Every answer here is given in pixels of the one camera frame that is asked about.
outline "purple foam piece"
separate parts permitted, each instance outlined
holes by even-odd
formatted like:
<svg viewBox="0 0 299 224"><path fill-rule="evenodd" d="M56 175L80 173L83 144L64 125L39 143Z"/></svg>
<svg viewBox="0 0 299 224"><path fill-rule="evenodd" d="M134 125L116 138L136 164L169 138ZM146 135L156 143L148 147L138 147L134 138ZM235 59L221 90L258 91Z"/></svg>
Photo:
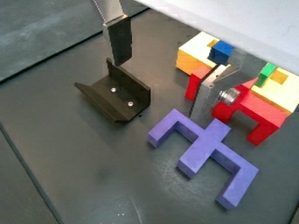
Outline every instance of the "purple foam piece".
<svg viewBox="0 0 299 224"><path fill-rule="evenodd" d="M258 174L258 168L222 143L230 127L218 119L203 129L177 109L148 132L148 141L158 147L178 130L193 142L178 162L179 169L193 178L205 162L213 157L233 173L230 181L219 193L217 201L227 208L235 208Z"/></svg>

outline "yellow block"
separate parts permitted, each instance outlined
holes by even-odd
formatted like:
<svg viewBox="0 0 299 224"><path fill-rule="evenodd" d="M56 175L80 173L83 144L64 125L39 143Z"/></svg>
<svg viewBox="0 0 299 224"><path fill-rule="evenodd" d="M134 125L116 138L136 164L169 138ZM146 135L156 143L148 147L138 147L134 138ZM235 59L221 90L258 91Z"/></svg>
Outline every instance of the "yellow block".
<svg viewBox="0 0 299 224"><path fill-rule="evenodd" d="M265 86L254 86L251 92L291 115L299 103L299 77L279 67Z"/></svg>
<svg viewBox="0 0 299 224"><path fill-rule="evenodd" d="M211 47L218 43L219 39L214 38L209 33L201 32L183 46L179 48L177 67L189 75L199 66L214 68L217 64L209 60Z"/></svg>

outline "red block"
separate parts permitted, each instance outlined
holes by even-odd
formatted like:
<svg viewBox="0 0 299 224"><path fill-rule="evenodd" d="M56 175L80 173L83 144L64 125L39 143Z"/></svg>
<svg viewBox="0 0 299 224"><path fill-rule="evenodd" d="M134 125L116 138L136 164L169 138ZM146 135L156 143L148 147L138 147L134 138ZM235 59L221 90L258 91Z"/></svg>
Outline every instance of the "red block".
<svg viewBox="0 0 299 224"><path fill-rule="evenodd" d="M198 93L201 81L210 71L211 71L210 67L199 66L198 69L191 74L190 83L189 83L185 97L193 102L195 99L195 95Z"/></svg>
<svg viewBox="0 0 299 224"><path fill-rule="evenodd" d="M225 102L218 103L213 116L226 123L235 111L242 111L258 122L258 126L249 133L247 140L254 145L259 145L282 127L289 115L250 93L251 82L237 87L241 91L241 99L233 105L229 106Z"/></svg>

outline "green block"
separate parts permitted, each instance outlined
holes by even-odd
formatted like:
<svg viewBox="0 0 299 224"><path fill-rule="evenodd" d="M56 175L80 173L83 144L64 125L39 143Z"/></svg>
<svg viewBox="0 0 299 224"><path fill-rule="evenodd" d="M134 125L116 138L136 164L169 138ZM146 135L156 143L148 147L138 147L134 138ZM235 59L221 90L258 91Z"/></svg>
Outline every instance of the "green block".
<svg viewBox="0 0 299 224"><path fill-rule="evenodd" d="M258 75L258 81L255 83L255 85L262 88L267 78L270 77L271 73L277 70L277 66L271 63L267 63L263 70L261 71L259 75Z"/></svg>

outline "metal bracket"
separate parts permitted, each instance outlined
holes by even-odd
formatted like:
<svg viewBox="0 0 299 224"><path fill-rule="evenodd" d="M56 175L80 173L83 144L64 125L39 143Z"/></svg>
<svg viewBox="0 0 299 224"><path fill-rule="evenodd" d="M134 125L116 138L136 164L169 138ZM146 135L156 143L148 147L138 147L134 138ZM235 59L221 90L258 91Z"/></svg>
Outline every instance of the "metal bracket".
<svg viewBox="0 0 299 224"><path fill-rule="evenodd" d="M92 86L75 83L96 108L115 123L128 123L151 104L151 88L107 59L108 76Z"/></svg>
<svg viewBox="0 0 299 224"><path fill-rule="evenodd" d="M218 65L201 84L190 112L194 121L211 119L211 110L221 99L221 94L223 95L223 91L227 93L230 92L229 89L253 80L267 64L266 61L239 48L234 48L229 63L231 64L229 67Z"/></svg>
<svg viewBox="0 0 299 224"><path fill-rule="evenodd" d="M124 15L119 0L91 0L91 2L106 23Z"/></svg>
<svg viewBox="0 0 299 224"><path fill-rule="evenodd" d="M103 33L112 53L112 62L120 66L132 58L131 17L123 15L103 24Z"/></svg>

